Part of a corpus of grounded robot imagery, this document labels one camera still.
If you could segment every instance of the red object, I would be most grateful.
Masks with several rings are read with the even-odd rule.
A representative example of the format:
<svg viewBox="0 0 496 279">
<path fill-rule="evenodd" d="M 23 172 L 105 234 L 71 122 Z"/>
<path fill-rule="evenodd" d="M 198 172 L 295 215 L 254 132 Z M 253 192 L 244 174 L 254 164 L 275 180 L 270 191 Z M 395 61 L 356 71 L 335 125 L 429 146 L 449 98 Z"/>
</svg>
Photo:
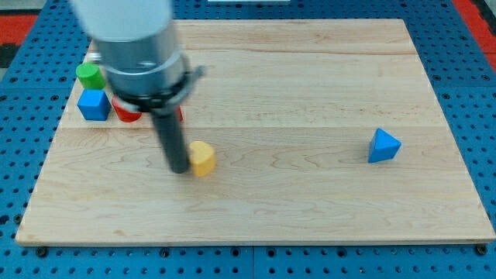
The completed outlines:
<svg viewBox="0 0 496 279">
<path fill-rule="evenodd" d="M 22 45 L 37 18 L 37 15 L 0 15 L 0 45 Z"/>
<path fill-rule="evenodd" d="M 486 55 L 489 64 L 493 70 L 496 70 L 496 37 L 489 30 L 487 22 L 482 19 L 481 11 L 470 0 L 453 0 L 453 4 Z"/>
<path fill-rule="evenodd" d="M 183 122 L 183 112 L 181 111 L 181 107 L 179 105 L 176 108 L 176 113 L 179 118 L 179 122 Z"/>
<path fill-rule="evenodd" d="M 134 122 L 141 117 L 141 112 L 130 112 L 126 110 L 119 102 L 119 98 L 117 98 L 117 96 L 112 97 L 112 105 L 114 106 L 117 117 L 119 117 L 122 122 Z"/>
</svg>

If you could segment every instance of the blue cube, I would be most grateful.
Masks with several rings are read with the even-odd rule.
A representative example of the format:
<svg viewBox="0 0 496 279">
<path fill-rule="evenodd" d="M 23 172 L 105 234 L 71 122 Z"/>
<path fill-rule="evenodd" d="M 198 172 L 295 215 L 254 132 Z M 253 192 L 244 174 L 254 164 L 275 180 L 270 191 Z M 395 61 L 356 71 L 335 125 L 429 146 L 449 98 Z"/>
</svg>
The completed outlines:
<svg viewBox="0 0 496 279">
<path fill-rule="evenodd" d="M 77 106 L 84 119 L 105 121 L 111 108 L 108 99 L 103 90 L 84 89 Z"/>
<path fill-rule="evenodd" d="M 379 128 L 370 141 L 369 163 L 393 159 L 401 147 L 401 142 Z"/>
</svg>

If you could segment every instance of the blue pyramid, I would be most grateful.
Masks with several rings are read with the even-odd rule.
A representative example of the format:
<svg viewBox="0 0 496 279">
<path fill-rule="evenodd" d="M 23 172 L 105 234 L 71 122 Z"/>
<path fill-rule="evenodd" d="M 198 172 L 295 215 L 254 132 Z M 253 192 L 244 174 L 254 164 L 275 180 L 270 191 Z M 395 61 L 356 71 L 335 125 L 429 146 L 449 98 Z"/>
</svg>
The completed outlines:
<svg viewBox="0 0 496 279">
<path fill-rule="evenodd" d="M 379 128 L 370 141 L 369 163 L 393 159 L 401 147 L 401 141 Z"/>
</svg>

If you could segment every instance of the wooden table surface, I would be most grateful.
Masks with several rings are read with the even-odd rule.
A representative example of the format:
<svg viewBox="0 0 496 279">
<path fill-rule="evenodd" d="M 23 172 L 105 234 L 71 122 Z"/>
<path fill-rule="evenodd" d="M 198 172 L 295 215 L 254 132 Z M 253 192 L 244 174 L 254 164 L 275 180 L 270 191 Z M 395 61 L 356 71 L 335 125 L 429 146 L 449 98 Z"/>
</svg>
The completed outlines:
<svg viewBox="0 0 496 279">
<path fill-rule="evenodd" d="M 495 238 L 399 19 L 177 21 L 192 64 L 172 174 L 150 119 L 85 122 L 76 82 L 16 235 L 25 246 L 377 245 Z M 403 142 L 369 164 L 374 130 Z"/>
</svg>

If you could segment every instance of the yellow block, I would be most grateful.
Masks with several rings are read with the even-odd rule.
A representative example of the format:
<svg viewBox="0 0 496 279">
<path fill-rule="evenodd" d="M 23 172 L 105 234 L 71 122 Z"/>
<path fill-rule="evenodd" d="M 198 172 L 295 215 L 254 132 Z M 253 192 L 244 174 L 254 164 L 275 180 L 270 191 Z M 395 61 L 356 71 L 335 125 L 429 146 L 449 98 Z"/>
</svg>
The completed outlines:
<svg viewBox="0 0 496 279">
<path fill-rule="evenodd" d="M 205 142 L 194 141 L 189 144 L 190 163 L 193 167 L 193 173 L 197 177 L 203 177 L 210 174 L 215 168 L 215 150 Z"/>
</svg>

